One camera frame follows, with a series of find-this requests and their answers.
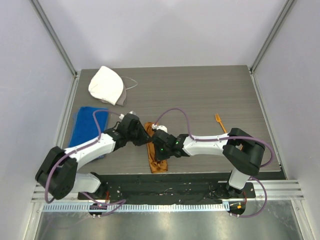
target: metal corner post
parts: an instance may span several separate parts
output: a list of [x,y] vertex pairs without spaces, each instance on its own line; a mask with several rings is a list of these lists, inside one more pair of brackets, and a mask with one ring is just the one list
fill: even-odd
[[251,72],[254,73],[261,62],[262,58],[264,57],[265,53],[267,52],[270,44],[274,40],[276,34],[278,33],[279,29],[281,28],[282,24],[284,23],[286,17],[288,16],[290,10],[293,8],[296,0],[287,0],[284,4],[278,18],[276,19],[275,23],[272,26],[272,29],[264,41],[262,48],[260,49],[258,55],[256,56],[252,67],[250,68]]
[[69,68],[70,72],[72,73],[73,77],[76,78],[77,76],[77,71],[75,69],[75,67],[73,66],[72,62],[70,61],[64,47],[62,46],[54,28],[52,27],[45,11],[43,10],[43,8],[41,7],[41,4],[39,3],[38,0],[29,0],[31,5],[33,6],[34,10],[36,11],[37,15],[39,16],[41,22],[43,23],[47,33],[49,34],[49,36],[51,37],[54,45],[56,46],[56,48],[58,49],[59,53],[61,54],[65,64],[67,65],[67,67]]

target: blue cloth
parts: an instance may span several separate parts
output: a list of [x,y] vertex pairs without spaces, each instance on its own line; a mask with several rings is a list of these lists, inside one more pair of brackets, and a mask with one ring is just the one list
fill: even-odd
[[[72,137],[68,145],[69,148],[83,144],[98,136],[99,133],[93,117],[93,112],[99,109],[107,110],[107,108],[82,106],[77,114],[73,116],[74,124]],[[95,116],[99,123],[101,132],[103,132],[105,128],[107,128],[109,113],[101,111],[97,112]]]

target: plastic fork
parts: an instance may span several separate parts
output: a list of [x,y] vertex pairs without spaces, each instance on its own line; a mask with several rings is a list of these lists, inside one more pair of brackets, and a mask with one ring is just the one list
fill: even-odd
[[220,124],[220,126],[222,127],[224,133],[226,134],[226,133],[227,133],[227,130],[225,129],[225,126],[223,125],[219,114],[217,113],[217,114],[215,114],[214,116],[215,116],[215,120]]

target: brown fabric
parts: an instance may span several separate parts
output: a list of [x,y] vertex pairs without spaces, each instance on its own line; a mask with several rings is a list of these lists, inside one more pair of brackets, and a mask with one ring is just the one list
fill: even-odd
[[[152,130],[152,124],[154,124],[154,123],[153,122],[146,122],[144,124],[144,129],[151,137],[155,133]],[[156,151],[155,151],[154,144],[152,142],[149,142],[146,144],[146,147],[148,149],[148,159],[149,159],[151,173],[157,174],[157,173],[164,173],[164,172],[168,171],[167,160],[156,161]]]

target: wall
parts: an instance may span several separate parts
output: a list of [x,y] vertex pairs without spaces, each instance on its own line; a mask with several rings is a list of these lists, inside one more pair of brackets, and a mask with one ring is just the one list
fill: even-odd
[[77,70],[251,66],[286,0],[39,0]]
[[[256,71],[285,170],[320,221],[320,1],[296,1]],[[314,227],[320,238],[318,226]]]
[[0,16],[0,233],[20,240],[72,75],[29,1],[0,1]]

